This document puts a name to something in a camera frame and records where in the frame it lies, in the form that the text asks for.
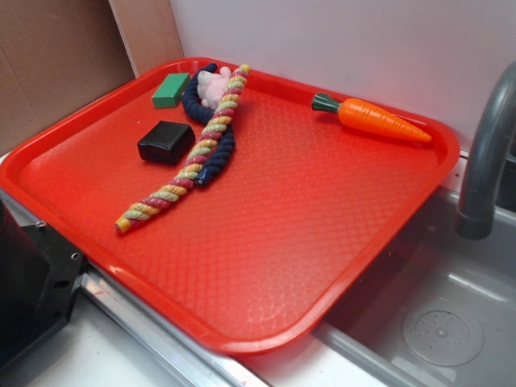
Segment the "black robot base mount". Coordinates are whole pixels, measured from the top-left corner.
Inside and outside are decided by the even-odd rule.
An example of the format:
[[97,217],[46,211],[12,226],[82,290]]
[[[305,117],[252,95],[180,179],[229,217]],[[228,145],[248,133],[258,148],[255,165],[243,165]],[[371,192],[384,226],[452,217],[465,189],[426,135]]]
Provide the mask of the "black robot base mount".
[[70,320],[85,255],[47,224],[20,226],[1,204],[1,371]]

